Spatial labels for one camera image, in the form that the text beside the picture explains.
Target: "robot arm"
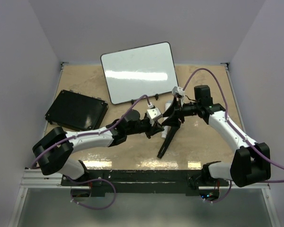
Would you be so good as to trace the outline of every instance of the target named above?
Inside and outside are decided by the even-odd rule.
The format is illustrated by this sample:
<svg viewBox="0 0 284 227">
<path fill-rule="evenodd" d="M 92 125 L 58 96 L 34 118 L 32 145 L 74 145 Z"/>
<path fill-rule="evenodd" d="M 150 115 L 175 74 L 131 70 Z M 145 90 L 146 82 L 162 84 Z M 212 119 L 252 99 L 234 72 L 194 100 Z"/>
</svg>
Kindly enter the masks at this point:
<svg viewBox="0 0 284 227">
<path fill-rule="evenodd" d="M 92 176 L 89 175 L 82 161 L 69 158 L 71 153 L 95 147 L 116 146 L 125 142 L 127 135 L 132 134 L 145 133 L 150 139 L 151 136 L 163 131 L 162 126 L 157 122 L 161 117 L 159 109 L 151 105 L 144 119 L 140 120 L 138 111 L 131 110 L 115 127 L 113 126 L 118 119 L 106 127 L 90 131 L 71 132 L 64 131 L 62 127 L 56 127 L 34 145 L 33 153 L 38 157 L 50 146 L 65 140 L 38 160 L 41 171 L 44 175 L 58 172 L 82 182 L 89 180 Z"/>
<path fill-rule="evenodd" d="M 201 177 L 204 181 L 222 178 L 232 180 L 237 186 L 243 187 L 270 178 L 270 164 L 262 159 L 246 141 L 248 140 L 268 158 L 270 158 L 269 147 L 249 137 L 229 116 L 226 119 L 225 109 L 220 104 L 213 104 L 207 85 L 195 87 L 196 102 L 189 104 L 183 102 L 185 94 L 182 88 L 174 88 L 172 93 L 174 100 L 163 114 L 163 117 L 168 117 L 162 123 L 163 126 L 179 126 L 184 123 L 186 116 L 198 115 L 223 137 L 235 153 L 232 163 L 218 161 L 203 165 Z"/>
</svg>

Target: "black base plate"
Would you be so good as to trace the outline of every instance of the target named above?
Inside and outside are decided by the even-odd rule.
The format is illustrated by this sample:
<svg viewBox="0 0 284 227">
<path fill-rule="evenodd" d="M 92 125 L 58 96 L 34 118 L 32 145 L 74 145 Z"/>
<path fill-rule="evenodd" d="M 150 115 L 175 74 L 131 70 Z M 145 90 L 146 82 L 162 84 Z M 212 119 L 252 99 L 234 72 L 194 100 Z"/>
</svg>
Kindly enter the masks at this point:
<svg viewBox="0 0 284 227">
<path fill-rule="evenodd" d="M 45 115 L 50 124 L 75 131 L 98 129 L 107 112 L 107 102 L 62 90 Z"/>
<path fill-rule="evenodd" d="M 201 170 L 89 170 L 89 173 L 94 179 L 101 177 L 110 181 L 117 193 L 176 193 L 199 196 L 198 186 L 215 186 L 215 182 L 198 181 L 194 184 Z M 62 179 L 61 185 L 78 186 L 67 179 Z M 220 179 L 220 186 L 228 186 L 228 182 Z M 107 183 L 95 182 L 91 196 L 103 197 L 105 193 L 113 192 Z"/>
</svg>

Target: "tabletop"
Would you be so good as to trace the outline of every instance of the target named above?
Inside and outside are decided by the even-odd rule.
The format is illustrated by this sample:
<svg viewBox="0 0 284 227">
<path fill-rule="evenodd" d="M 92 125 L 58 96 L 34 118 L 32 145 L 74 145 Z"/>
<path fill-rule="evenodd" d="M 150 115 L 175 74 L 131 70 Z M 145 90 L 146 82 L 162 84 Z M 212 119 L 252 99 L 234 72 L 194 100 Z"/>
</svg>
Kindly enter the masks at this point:
<svg viewBox="0 0 284 227">
<path fill-rule="evenodd" d="M 229 106 L 229 116 L 241 127 L 238 110 L 231 90 L 230 82 L 224 66 L 214 65 L 176 65 L 179 86 L 183 87 L 191 75 L 198 68 L 207 68 L 217 77 Z M 225 106 L 219 88 L 206 71 L 199 71 L 191 79 L 185 90 L 186 95 L 194 99 L 194 86 L 208 85 L 214 103 Z M 118 119 L 131 106 L 130 103 L 111 104 L 105 77 L 101 65 L 66 65 L 63 68 L 56 96 L 61 90 L 72 90 L 86 96 L 99 97 L 108 102 L 108 111 L 101 123 L 105 126 Z M 165 103 L 172 100 L 171 93 L 159 95 L 151 102 L 161 112 L 165 110 Z M 139 102 L 135 108 L 141 116 L 147 110 L 146 100 Z M 48 124 L 46 133 L 56 125 Z M 88 169 L 201 169 L 208 162 L 231 162 L 234 152 L 231 151 L 223 138 L 198 116 L 186 117 L 184 124 L 177 131 L 168 150 L 162 159 L 157 158 L 163 143 L 161 133 L 148 139 L 146 135 L 136 134 L 127 137 L 126 142 L 111 148 L 92 148 L 73 153 L 71 158 L 84 162 Z"/>
</svg>

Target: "white wall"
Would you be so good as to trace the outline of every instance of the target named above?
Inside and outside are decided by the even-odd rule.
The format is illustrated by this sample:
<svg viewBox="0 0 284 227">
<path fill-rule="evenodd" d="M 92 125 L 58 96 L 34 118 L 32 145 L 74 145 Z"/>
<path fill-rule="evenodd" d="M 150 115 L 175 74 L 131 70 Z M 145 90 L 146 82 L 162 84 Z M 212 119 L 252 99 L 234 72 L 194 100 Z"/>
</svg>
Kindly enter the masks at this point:
<svg viewBox="0 0 284 227">
<path fill-rule="evenodd" d="M 231 61 L 231 78 L 247 132 L 284 165 L 284 0 L 267 0 Z M 272 168 L 272 179 L 284 171 Z M 271 184 L 284 227 L 284 184 Z"/>
<path fill-rule="evenodd" d="M 176 63 L 229 62 L 264 0 L 29 0 L 63 61 L 163 41 Z"/>
<path fill-rule="evenodd" d="M 0 227 L 41 138 L 59 62 L 27 0 L 0 0 Z"/>
</svg>

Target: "cable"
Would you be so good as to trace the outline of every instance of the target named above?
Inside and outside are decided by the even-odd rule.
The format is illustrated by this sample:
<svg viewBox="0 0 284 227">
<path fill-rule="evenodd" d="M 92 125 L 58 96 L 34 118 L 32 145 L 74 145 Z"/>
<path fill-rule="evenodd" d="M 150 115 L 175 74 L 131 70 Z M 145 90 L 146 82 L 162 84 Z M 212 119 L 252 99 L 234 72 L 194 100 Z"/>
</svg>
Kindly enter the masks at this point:
<svg viewBox="0 0 284 227">
<path fill-rule="evenodd" d="M 190 99 L 188 96 L 186 96 L 186 98 L 189 100 L 189 101 L 193 101 L 193 102 L 196 102 L 197 100 L 194 100 L 194 99 Z"/>
<path fill-rule="evenodd" d="M 222 197 L 219 197 L 217 200 L 208 201 L 208 200 L 204 200 L 203 199 L 203 201 L 206 201 L 206 202 L 209 202 L 209 203 L 220 202 L 221 200 L 223 200 L 231 192 L 231 186 L 232 186 L 232 181 L 229 181 L 229 188 L 228 188 L 227 192 Z"/>
<path fill-rule="evenodd" d="M 201 175 L 198 176 L 198 177 L 195 179 L 195 181 L 194 181 L 194 187 L 195 187 L 195 188 L 196 188 L 195 183 L 199 180 L 200 177 L 201 177 Z M 220 181 L 219 181 L 219 180 L 218 180 L 218 183 L 219 183 L 219 185 L 218 185 L 218 190 L 219 190 L 219 192 L 220 192 Z M 205 202 L 209 202 L 209 203 L 220 202 L 221 200 L 223 200 L 223 199 L 229 194 L 229 192 L 231 191 L 231 187 L 232 187 L 232 181 L 229 180 L 229 188 L 228 188 L 227 192 L 226 192 L 223 196 L 221 196 L 221 197 L 219 197 L 217 200 L 213 200 L 213 201 L 209 201 L 209 200 L 206 200 L 206 199 L 202 199 L 202 200 L 205 201 Z"/>
<path fill-rule="evenodd" d="M 284 183 L 284 180 L 268 180 L 268 181 L 263 181 L 263 183 Z"/>
<path fill-rule="evenodd" d="M 84 183 L 90 183 L 90 182 L 95 182 L 95 181 L 103 181 L 103 182 L 106 182 L 108 183 L 110 186 L 112 186 L 113 190 L 114 190 L 114 197 L 113 197 L 113 200 L 106 206 L 104 207 L 92 207 L 92 206 L 89 206 L 89 205 L 86 205 L 84 203 L 81 203 L 81 202 L 78 202 L 74 199 L 74 197 L 72 196 L 72 193 L 71 193 L 71 202 L 74 201 L 76 204 L 80 205 L 80 206 L 83 206 L 85 208 L 88 208 L 88 209 L 91 209 L 91 210 L 104 210 L 106 208 L 109 208 L 111 205 L 113 205 L 113 203 L 115 202 L 115 199 L 117 197 L 117 192 L 115 190 L 115 187 L 114 185 L 109 182 L 108 180 L 105 180 L 105 179 L 92 179 L 92 180 L 88 180 L 88 181 L 83 181 L 83 182 L 76 182 L 74 181 L 73 179 L 71 179 L 70 177 L 67 177 L 69 179 L 70 182 L 72 183 L 75 183 L 75 184 L 84 184 Z"/>
<path fill-rule="evenodd" d="M 284 170 L 284 166 L 283 166 L 283 165 L 278 164 L 277 162 L 275 162 L 275 161 L 273 161 L 273 160 L 267 158 L 266 156 L 264 156 L 258 149 L 255 148 L 255 146 L 254 146 L 251 142 L 249 142 L 247 139 L 245 139 L 245 136 L 244 136 L 242 133 L 240 133 L 240 132 L 235 128 L 235 126 L 234 126 L 229 120 L 227 120 L 227 119 L 228 119 L 228 104 L 227 104 L 227 102 L 226 102 L 225 95 L 224 95 L 224 93 L 223 93 L 223 91 L 222 91 L 222 88 L 221 88 L 221 85 L 220 85 L 218 79 L 216 78 L 216 76 L 215 76 L 209 69 L 206 69 L 206 68 L 199 68 L 199 69 L 196 69 L 196 70 L 191 74 L 191 76 L 189 77 L 189 79 L 187 80 L 187 82 L 186 82 L 186 84 L 185 84 L 183 90 L 186 89 L 186 87 L 187 87 L 189 81 L 191 80 L 191 78 L 192 78 L 198 71 L 200 71 L 200 70 L 205 70 L 205 71 L 209 72 L 209 73 L 212 75 L 212 77 L 214 78 L 214 80 L 216 81 L 216 83 L 217 83 L 217 85 L 218 85 L 218 87 L 219 87 L 220 93 L 221 93 L 221 95 L 222 95 L 223 101 L 224 101 L 224 103 L 225 103 L 225 119 L 226 119 L 228 125 L 230 125 L 231 128 L 234 129 L 235 132 L 238 133 L 238 134 L 240 135 L 240 137 L 241 137 L 243 140 L 245 140 L 246 143 L 247 143 L 261 158 L 263 158 L 266 162 L 269 162 L 270 164 L 273 164 L 274 166 L 276 166 L 276 167 L 278 167 L 278 168 Z M 284 180 L 280 180 L 280 181 L 281 181 L 281 182 L 279 182 L 278 180 L 277 180 L 277 181 L 271 181 L 271 182 L 272 182 L 272 183 L 282 183 L 282 182 L 284 182 Z"/>
<path fill-rule="evenodd" d="M 132 105 L 131 107 L 129 107 L 129 109 L 125 112 L 125 114 L 122 115 L 122 117 L 111 127 L 109 127 L 108 129 L 105 129 L 103 131 L 100 131 L 100 132 L 86 132 L 86 133 L 82 133 L 82 134 L 79 134 L 77 135 L 77 137 L 81 137 L 81 136 L 88 136 L 88 135 L 99 135 L 99 134 L 102 134 L 104 132 L 107 132 L 113 128 L 115 128 L 127 115 L 128 113 L 133 109 L 133 107 L 138 103 L 140 102 L 143 98 L 146 98 L 147 100 L 147 103 L 148 105 L 150 105 L 150 100 L 149 100 L 149 97 L 147 95 L 143 95 L 141 96 L 140 98 L 138 98 Z M 71 139 L 74 139 L 76 138 L 75 136 L 71 136 L 71 137 L 68 137 L 68 138 L 65 138 L 65 139 L 62 139 L 61 141 L 51 145 L 49 148 L 47 148 L 45 151 L 43 151 L 40 155 L 38 155 L 38 157 L 35 158 L 35 160 L 33 161 L 32 165 L 31 165 L 31 169 L 34 169 L 35 168 L 35 164 L 40 160 L 40 158 L 45 155 L 47 152 L 49 152 L 50 150 L 52 150 L 53 148 L 55 148 L 56 146 L 68 141 L 68 140 L 71 140 Z"/>
</svg>

